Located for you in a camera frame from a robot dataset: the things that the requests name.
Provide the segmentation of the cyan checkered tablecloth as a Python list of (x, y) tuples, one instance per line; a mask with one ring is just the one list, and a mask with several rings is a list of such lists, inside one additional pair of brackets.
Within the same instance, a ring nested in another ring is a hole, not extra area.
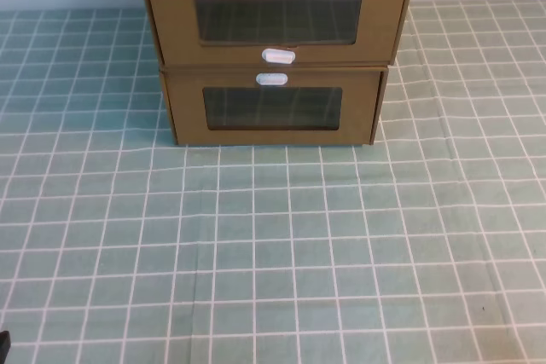
[(1, 14), (9, 363), (542, 363), (545, 2), (413, 3), (375, 143), (178, 147), (141, 9)]

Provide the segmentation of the lower brown cardboard shoebox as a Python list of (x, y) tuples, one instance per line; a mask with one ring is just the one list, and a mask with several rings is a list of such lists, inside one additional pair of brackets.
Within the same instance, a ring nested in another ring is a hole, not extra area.
[[(267, 72), (288, 82), (257, 84)], [(160, 71), (175, 141), (190, 146), (370, 145), (387, 77), (385, 66)]]

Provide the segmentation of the brown cardboard shoebox drawer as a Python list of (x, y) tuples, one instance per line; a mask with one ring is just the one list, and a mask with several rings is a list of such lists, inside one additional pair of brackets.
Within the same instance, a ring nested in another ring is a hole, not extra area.
[(145, 0), (163, 66), (391, 64), (409, 0)]

